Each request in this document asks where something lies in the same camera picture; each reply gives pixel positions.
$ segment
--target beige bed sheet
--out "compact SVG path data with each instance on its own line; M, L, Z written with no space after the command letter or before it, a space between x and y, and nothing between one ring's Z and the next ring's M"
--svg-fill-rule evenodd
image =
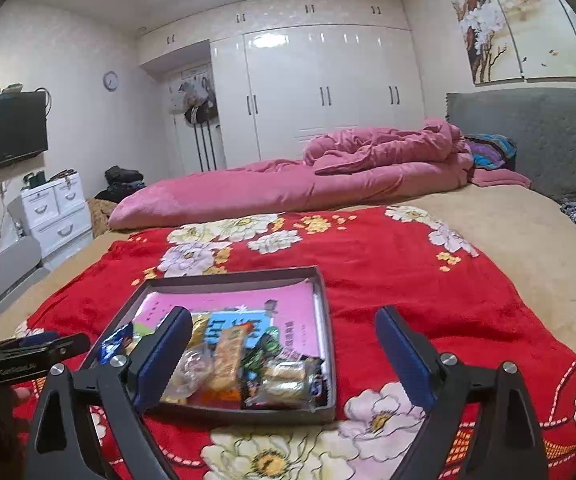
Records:
M576 226L555 202L520 186L466 186L403 203L426 209L485 252L542 323L576 352ZM32 286L0 317L0 340L112 242L127 237L106 233L96 238Z

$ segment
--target television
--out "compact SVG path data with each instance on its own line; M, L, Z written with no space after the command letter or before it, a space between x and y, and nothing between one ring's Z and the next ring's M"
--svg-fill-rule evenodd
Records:
M37 156L47 149L46 94L1 94L0 168Z

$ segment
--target drawer handle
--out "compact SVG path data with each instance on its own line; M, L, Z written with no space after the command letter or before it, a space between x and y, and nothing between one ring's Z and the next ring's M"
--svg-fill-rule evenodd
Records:
M73 227L74 224L70 224L70 227L59 229L57 232L60 234L60 236L68 236L72 232Z

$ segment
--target flower center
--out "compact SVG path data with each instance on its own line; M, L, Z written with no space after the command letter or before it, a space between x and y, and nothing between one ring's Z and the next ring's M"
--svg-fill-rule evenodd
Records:
M386 422L388 422L394 414L395 412L377 413L377 415L375 415L370 421L370 427L368 431L370 433L377 433L379 430L382 430L383 427L386 425Z
M288 459L279 451L267 449L254 457L252 469L260 476L279 478L288 471Z

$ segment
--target gray box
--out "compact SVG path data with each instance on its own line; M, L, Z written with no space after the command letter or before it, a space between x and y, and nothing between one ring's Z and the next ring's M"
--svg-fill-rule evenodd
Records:
M312 410L233 410L228 408L212 408L204 406L187 406L184 404L168 404L160 402L153 412L165 413L171 418L185 420L202 420L217 424L271 424L300 425L327 424L335 419L337 402L337 378L335 375L335 355L332 346L332 329L328 301L324 290L324 281L317 267L292 267L289 269L252 270L250 272L231 272L228 274L210 274L207 276L184 276L180 278L158 278L145 280L132 294L126 304L119 310L104 333L97 339L88 352L81 368L90 368L97 364L97 353L101 342L110 336L117 327L122 326L135 316L143 300L151 292L168 293L203 293L232 292L235 290L259 290L273 288L310 280L314 289L314 305L316 319L321 323L320 341L324 361L324 375L327 378L328 402L325 406Z

